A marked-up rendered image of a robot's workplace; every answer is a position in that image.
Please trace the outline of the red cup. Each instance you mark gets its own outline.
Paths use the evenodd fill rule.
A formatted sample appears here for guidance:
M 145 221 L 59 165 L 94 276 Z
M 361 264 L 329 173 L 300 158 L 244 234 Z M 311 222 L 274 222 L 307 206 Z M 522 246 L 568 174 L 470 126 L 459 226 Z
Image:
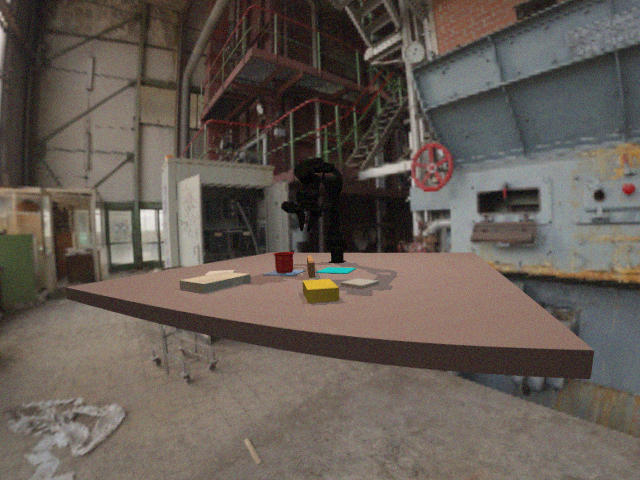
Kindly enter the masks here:
M 275 271 L 277 273 L 291 273 L 293 270 L 293 252 L 279 252 L 275 255 Z

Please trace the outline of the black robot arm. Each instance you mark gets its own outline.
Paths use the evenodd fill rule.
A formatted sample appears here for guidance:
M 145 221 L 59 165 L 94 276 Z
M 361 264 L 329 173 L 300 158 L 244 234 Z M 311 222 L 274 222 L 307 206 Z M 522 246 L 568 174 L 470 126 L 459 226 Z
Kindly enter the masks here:
M 305 186 L 312 186 L 319 189 L 321 179 L 315 173 L 322 173 L 322 182 L 325 190 L 329 195 L 329 203 L 335 207 L 335 215 L 330 215 L 330 228 L 326 235 L 327 250 L 331 249 L 331 261 L 329 263 L 344 263 L 343 249 L 347 249 L 347 241 L 344 232 L 340 227 L 340 211 L 339 211 L 339 194 L 343 186 L 343 178 L 341 172 L 335 168 L 334 163 L 324 162 L 322 158 L 311 158 L 300 161 L 293 170 L 294 176 Z M 335 176 L 327 176 L 325 173 L 331 173 Z M 305 192 L 300 189 L 296 192 L 296 201 L 313 202 L 317 199 L 317 190 L 309 189 Z M 331 247 L 343 246 L 343 247 Z

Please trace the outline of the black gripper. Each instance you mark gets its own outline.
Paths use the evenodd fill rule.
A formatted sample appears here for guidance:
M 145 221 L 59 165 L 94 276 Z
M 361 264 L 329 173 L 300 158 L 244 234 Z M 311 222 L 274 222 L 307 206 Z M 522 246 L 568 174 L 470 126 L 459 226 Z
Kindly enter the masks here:
M 309 189 L 317 190 L 317 199 L 314 199 L 314 203 L 300 201 L 301 205 L 296 205 L 293 201 L 283 201 L 281 204 L 281 208 L 287 213 L 297 214 L 300 231 L 303 231 L 303 228 L 304 228 L 305 214 L 303 213 L 303 211 L 310 210 L 310 217 L 309 217 L 309 222 L 307 227 L 307 232 L 309 232 L 312 226 L 314 225 L 314 223 L 316 222 L 316 220 L 319 217 L 322 217 L 322 214 L 321 214 L 322 211 L 325 211 L 327 215 L 335 215 L 335 207 L 333 206 L 332 203 L 324 203 L 324 202 L 321 203 L 321 206 L 317 205 L 317 200 L 319 198 L 319 194 L 318 194 L 319 189 L 312 186 L 305 186 L 303 187 L 303 189 L 305 192 L 309 192 Z

